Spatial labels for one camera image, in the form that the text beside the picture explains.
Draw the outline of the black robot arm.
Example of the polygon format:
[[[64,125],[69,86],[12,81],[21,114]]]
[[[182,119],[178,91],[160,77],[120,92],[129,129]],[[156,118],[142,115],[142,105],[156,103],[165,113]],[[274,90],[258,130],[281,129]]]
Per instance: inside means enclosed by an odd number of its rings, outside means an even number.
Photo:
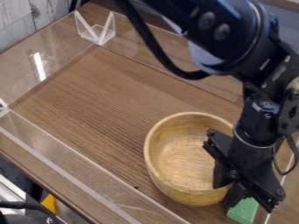
[[[257,0],[145,0],[188,39],[201,74],[242,83],[244,106],[229,134],[206,132],[213,185],[229,186],[224,206],[246,197],[272,211],[285,199],[276,154],[299,131],[299,52],[280,39],[278,23]]]

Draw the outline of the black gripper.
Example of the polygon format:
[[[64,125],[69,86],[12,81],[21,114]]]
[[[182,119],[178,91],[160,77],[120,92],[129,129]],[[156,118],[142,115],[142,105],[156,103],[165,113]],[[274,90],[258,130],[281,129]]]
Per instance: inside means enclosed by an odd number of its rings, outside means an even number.
[[[221,208],[228,211],[242,199],[253,198],[270,213],[285,199],[285,190],[272,168],[273,145],[258,147],[237,135],[206,130],[202,149],[214,159],[212,187],[230,188]]]

